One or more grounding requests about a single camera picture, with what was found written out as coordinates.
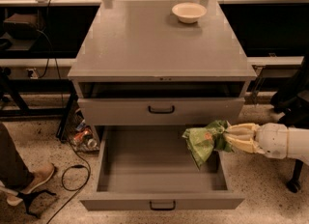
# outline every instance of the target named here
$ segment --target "cabinet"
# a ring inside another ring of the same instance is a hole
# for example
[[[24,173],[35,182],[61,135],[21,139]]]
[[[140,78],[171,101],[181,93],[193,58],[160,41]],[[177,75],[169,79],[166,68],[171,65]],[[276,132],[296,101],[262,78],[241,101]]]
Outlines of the cabinet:
[[[182,138],[190,126],[233,123],[256,74],[214,1],[185,25],[176,1],[102,4],[70,69],[86,122],[100,141],[87,210],[234,209],[224,154],[199,171]]]

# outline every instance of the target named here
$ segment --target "gray tabletop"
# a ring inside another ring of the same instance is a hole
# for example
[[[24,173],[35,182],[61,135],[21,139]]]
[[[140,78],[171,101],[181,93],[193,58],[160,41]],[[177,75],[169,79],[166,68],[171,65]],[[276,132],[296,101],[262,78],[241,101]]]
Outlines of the gray tabletop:
[[[102,3],[69,77],[254,79],[218,3],[195,2],[208,11],[194,24],[183,24],[172,14],[180,1]]]

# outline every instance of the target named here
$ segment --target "power outlet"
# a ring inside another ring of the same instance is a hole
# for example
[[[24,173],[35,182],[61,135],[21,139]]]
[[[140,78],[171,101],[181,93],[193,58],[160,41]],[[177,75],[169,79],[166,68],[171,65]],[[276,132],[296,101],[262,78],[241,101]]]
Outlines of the power outlet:
[[[31,79],[39,79],[39,73],[36,68],[28,68],[27,69],[28,77]]]

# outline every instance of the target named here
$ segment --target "white bowl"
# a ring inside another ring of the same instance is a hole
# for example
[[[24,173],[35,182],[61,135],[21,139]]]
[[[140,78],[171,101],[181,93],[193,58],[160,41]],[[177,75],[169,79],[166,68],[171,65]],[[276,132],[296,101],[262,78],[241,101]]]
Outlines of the white bowl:
[[[206,8],[196,3],[180,3],[173,7],[172,12],[183,23],[194,23],[205,15]]]

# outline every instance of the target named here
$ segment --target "floor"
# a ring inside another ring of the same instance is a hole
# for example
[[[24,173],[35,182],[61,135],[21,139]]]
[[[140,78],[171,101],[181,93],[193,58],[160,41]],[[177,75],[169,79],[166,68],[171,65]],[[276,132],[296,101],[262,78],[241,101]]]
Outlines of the floor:
[[[259,101],[259,104],[244,105],[239,115],[239,124],[265,124],[276,122],[278,118],[267,102]],[[82,191],[51,219],[74,194],[62,186],[65,170],[75,164],[84,164],[74,154],[69,143],[61,143],[55,138],[59,122],[57,117],[3,120],[30,170],[47,161],[55,164],[57,172],[39,189],[49,189],[57,196],[43,194],[32,203],[30,210],[41,216],[36,219],[25,214],[22,204],[17,207],[8,206],[5,194],[0,192],[0,223],[309,223],[309,184],[306,183],[309,181],[308,166],[305,165],[302,170],[302,189],[294,194],[285,185],[294,169],[295,162],[292,159],[268,159],[260,154],[242,152],[226,154],[231,188],[245,198],[235,210],[174,211],[87,211],[78,198],[95,187],[98,155],[79,153],[91,165],[91,178]],[[84,183],[86,176],[84,169],[69,170],[64,179],[65,186],[77,188]]]

